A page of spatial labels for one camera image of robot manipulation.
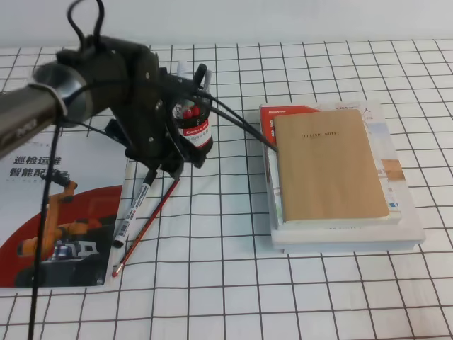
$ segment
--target kraft paper notebook cover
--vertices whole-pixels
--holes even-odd
[[[389,215],[358,110],[281,115],[274,123],[285,221]]]

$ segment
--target grid tablecloth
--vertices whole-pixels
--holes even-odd
[[[24,85],[59,49],[0,49],[0,89]],[[273,250],[262,147],[212,115],[209,159],[185,168],[121,277],[41,290],[36,339],[452,338],[453,40],[151,49],[173,73],[178,60],[205,63],[212,93],[257,128],[262,103],[381,101],[426,242],[380,253]],[[122,211],[145,173],[129,163]],[[170,182],[157,179],[147,200],[158,202]],[[0,338],[26,339],[30,291],[0,295]]]

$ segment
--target metal cylinder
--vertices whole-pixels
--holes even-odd
[[[59,112],[57,99],[30,86],[0,96],[0,158],[52,124]]]

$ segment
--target red pencil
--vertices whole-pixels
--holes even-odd
[[[134,243],[132,246],[127,250],[126,254],[122,257],[120,263],[117,265],[116,269],[113,269],[112,276],[116,278],[119,273],[121,273],[121,270],[125,267],[125,264],[127,260],[130,258],[132,255],[132,252],[134,249],[137,247],[139,244],[140,240],[142,239],[143,235],[145,232],[147,232],[149,226],[152,224],[152,222],[156,219],[157,214],[162,210],[162,207],[164,206],[164,203],[168,200],[168,197],[170,197],[171,193],[175,189],[176,185],[179,183],[179,181],[174,181],[171,184],[171,187],[168,188],[167,192],[165,193],[165,196],[161,199],[159,204],[157,205],[156,209],[153,211],[149,219],[147,220],[147,223],[143,226],[142,230],[140,230],[140,233],[137,235],[137,238],[135,239]]]

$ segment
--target black wire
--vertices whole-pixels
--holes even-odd
[[[204,91],[198,91],[197,92],[197,96],[200,96],[200,97],[203,97],[203,98],[207,98],[211,101],[215,101],[217,104],[219,104],[220,106],[222,106],[225,110],[227,110],[228,112],[230,112],[234,117],[236,117],[238,120],[240,120],[245,126],[248,126],[250,127],[250,129],[254,129],[256,130],[252,124],[250,124],[247,120],[245,120],[244,118],[242,118],[240,115],[238,115],[236,112],[234,112],[234,110],[232,110],[230,107],[228,107],[225,103],[221,102],[218,98],[214,97],[213,95],[211,95],[210,93],[207,93],[207,92],[204,92]]]
[[[96,129],[96,128],[92,127],[91,125],[85,124],[85,123],[83,123],[83,122],[77,122],[76,120],[71,120],[71,119],[68,119],[68,118],[66,118],[66,117],[63,118],[63,121],[64,121],[64,122],[67,122],[67,123],[71,123],[71,124],[81,125],[81,126],[87,128],[87,129],[89,129],[89,130],[92,130],[92,131],[94,131],[94,132],[100,133],[101,135],[104,135],[104,136],[106,136],[106,137],[109,137],[111,140],[114,140],[114,141],[118,142],[118,141],[117,141],[115,138],[113,138],[112,136],[107,135],[107,133],[105,133],[104,131],[99,130],[99,129]]]
[[[98,14],[98,18],[96,19],[96,24],[94,26],[93,38],[94,38],[94,45],[96,47],[98,47],[100,45],[100,41],[101,41],[101,28],[102,28],[102,24],[104,22],[105,10],[104,10],[104,3],[101,0],[96,0],[96,2],[98,3],[99,14]]]
[[[74,1],[71,6],[69,6],[68,11],[66,12],[66,17],[68,18],[69,25],[74,29],[74,31],[77,34],[77,37],[79,37],[80,41],[80,50],[83,51],[85,50],[86,47],[86,41],[85,41],[85,36],[82,33],[81,29],[78,27],[78,25],[74,22],[74,19],[72,18],[72,11],[74,8],[80,4],[83,0],[76,0]]]
[[[38,301],[38,287],[40,285],[40,262],[42,254],[42,238],[44,236],[45,220],[47,215],[47,202],[49,200],[50,184],[52,183],[52,172],[54,170],[54,158],[57,152],[58,136],[60,131],[59,119],[55,122],[54,137],[50,147],[49,165],[45,175],[44,191],[42,192],[40,224],[38,227],[38,243],[36,244],[35,260],[33,262],[33,284],[31,293],[30,321],[28,323],[28,340],[33,340],[35,331],[36,304]]]
[[[67,18],[69,21],[69,25],[71,25],[71,27],[74,29],[77,36],[79,37],[81,51],[85,50],[85,48],[86,48],[86,39],[85,39],[84,34],[82,33],[81,29],[74,22],[74,19],[72,18],[72,12],[76,8],[76,6],[79,5],[82,1],[83,0],[74,1],[71,4],[71,6],[69,6],[68,11],[67,11]],[[96,0],[96,3],[98,4],[99,14],[98,14],[98,18],[96,19],[96,24],[94,25],[93,40],[94,40],[94,45],[96,47],[98,47],[100,45],[100,41],[101,41],[101,28],[102,28],[102,25],[104,22],[105,9],[104,9],[104,3],[102,2],[102,0]]]
[[[73,3],[73,5],[76,3],[79,3],[81,1],[83,1],[83,0],[77,0],[76,2]],[[143,87],[149,86],[149,87],[154,87],[154,88],[160,88],[166,92],[176,94],[184,99],[188,99],[188,100],[192,101],[193,103],[196,103],[199,106],[207,108],[208,110],[216,113],[217,115],[223,117],[224,119],[228,120],[229,122],[237,125],[241,129],[250,133],[257,140],[259,140],[260,142],[265,144],[267,147],[269,147],[272,150],[274,150],[275,152],[277,152],[277,148],[274,145],[270,144],[269,141],[262,134],[260,134],[251,124],[249,124],[240,115],[235,113],[227,105],[223,104],[220,100],[211,96],[208,93],[200,92],[200,96],[217,102],[220,106],[225,108],[228,112],[230,112],[239,121],[228,116],[225,112],[222,112],[218,108],[214,108],[211,105],[205,103],[203,100],[193,97],[191,95],[188,95],[186,93],[183,93],[182,91],[177,91],[175,89],[169,89],[169,88],[163,86],[162,84],[158,84],[153,81],[134,81],[132,83],[135,85],[138,85],[138,86],[143,86]],[[77,96],[79,96],[83,92],[88,91],[90,89],[103,87],[103,86],[118,85],[118,84],[129,84],[129,82],[125,81],[125,80],[99,81],[96,83],[82,86],[80,89],[76,90],[72,95],[70,95],[65,100],[65,104],[67,106],[71,105],[71,103],[76,99]],[[64,120],[67,121],[68,123],[82,125],[85,128],[88,128],[89,130],[95,131],[97,133],[100,133],[102,135],[109,137],[112,140],[115,140],[111,136],[107,135],[104,131],[96,129],[85,123],[76,122],[74,120],[70,120],[67,118],[64,118]],[[39,279],[40,279],[40,260],[41,260],[41,254],[42,254],[42,238],[44,235],[45,220],[46,220],[46,214],[47,214],[47,201],[49,199],[49,191],[50,191],[50,184],[52,182],[51,178],[52,178],[52,172],[53,172],[54,158],[55,158],[55,154],[57,151],[57,143],[58,143],[60,128],[61,128],[61,120],[58,118],[57,121],[55,122],[55,132],[54,132],[54,137],[52,139],[52,146],[50,148],[49,166],[47,168],[47,174],[45,177],[45,185],[44,185],[44,191],[43,191],[42,202],[41,202],[40,224],[39,224],[39,229],[38,229],[38,244],[36,246],[35,260],[34,260],[33,286],[32,286],[32,297],[31,297],[31,308],[30,308],[30,322],[28,324],[28,340],[33,340],[33,333],[34,333],[34,328],[35,328],[36,304],[38,301],[38,287],[39,287]]]
[[[88,91],[90,89],[98,88],[98,87],[104,87],[104,86],[111,86],[111,85],[121,85],[121,84],[131,84],[129,81],[125,80],[107,80],[107,81],[98,81],[96,83],[92,84],[87,84],[85,86],[82,86],[80,89],[77,89],[72,95],[70,95],[64,102],[66,103],[66,106],[71,105],[71,103],[85,91]],[[132,84],[138,85],[138,86],[143,86],[143,87],[154,87],[161,89],[163,91],[176,94],[177,96],[180,96],[181,98],[187,99],[189,101],[192,101],[193,103],[196,103],[199,106],[202,106],[204,108],[207,108],[208,110],[216,113],[223,119],[228,120],[229,122],[237,125],[239,128],[242,130],[245,130],[248,132],[250,135],[254,136],[257,140],[262,142],[264,145],[267,147],[271,148],[275,152],[278,152],[277,147],[273,144],[271,144],[260,132],[258,132],[253,126],[251,126],[249,123],[247,123],[241,116],[239,116],[237,113],[235,113],[232,109],[228,108],[226,105],[224,105],[222,102],[219,101],[219,105],[223,106],[226,110],[229,112],[233,112],[234,116],[239,118],[240,121],[237,121],[236,119],[233,119],[229,115],[227,115],[225,112],[222,112],[218,108],[214,108],[208,103],[205,103],[203,100],[193,97],[189,94],[186,94],[182,91],[178,91],[176,89],[170,89],[162,84],[156,83],[155,81],[133,81]],[[201,96],[210,96],[208,93],[200,93]]]

